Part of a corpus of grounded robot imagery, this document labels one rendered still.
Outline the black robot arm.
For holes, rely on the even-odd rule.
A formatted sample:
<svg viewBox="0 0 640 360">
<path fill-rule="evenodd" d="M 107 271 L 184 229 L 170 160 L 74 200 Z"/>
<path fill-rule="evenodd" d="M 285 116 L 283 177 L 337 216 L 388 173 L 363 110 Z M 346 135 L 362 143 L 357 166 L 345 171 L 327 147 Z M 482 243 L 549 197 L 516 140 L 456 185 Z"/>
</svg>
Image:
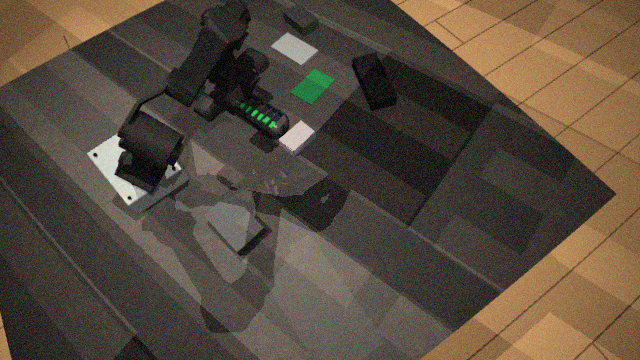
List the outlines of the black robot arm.
<svg viewBox="0 0 640 360">
<path fill-rule="evenodd" d="M 229 66 L 233 50 L 239 50 L 248 36 L 251 20 L 248 4 L 230 0 L 201 15 L 201 29 L 191 54 L 174 67 L 157 91 L 137 100 L 117 135 L 122 152 L 114 175 L 152 194 L 168 164 L 174 166 L 193 134 L 194 107 L 207 88 L 213 70 Z M 187 138 L 166 124 L 139 111 L 143 104 L 166 94 L 190 107 L 190 133 Z M 136 117 L 135 117 L 136 116 Z M 185 139 L 185 140 L 184 140 Z M 184 140 L 184 141 L 183 141 Z M 183 143 L 181 143 L 183 141 Z"/>
</svg>

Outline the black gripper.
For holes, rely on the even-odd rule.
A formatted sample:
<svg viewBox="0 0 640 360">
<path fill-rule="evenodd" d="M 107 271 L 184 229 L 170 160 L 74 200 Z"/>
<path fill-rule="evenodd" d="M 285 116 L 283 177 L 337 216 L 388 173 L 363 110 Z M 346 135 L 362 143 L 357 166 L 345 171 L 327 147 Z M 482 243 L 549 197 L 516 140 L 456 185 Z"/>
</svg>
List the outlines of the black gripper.
<svg viewBox="0 0 640 360">
<path fill-rule="evenodd" d="M 221 70 L 213 70 L 212 79 L 215 83 L 214 91 L 200 97 L 194 112 L 207 122 L 213 122 L 221 113 L 226 111 L 236 115 L 232 103 L 226 96 L 240 85 L 245 99 L 249 102 L 257 81 L 269 66 L 265 54 L 248 48 L 237 59 L 234 58 L 229 66 Z M 254 72 L 254 69 L 256 72 Z"/>
</svg>

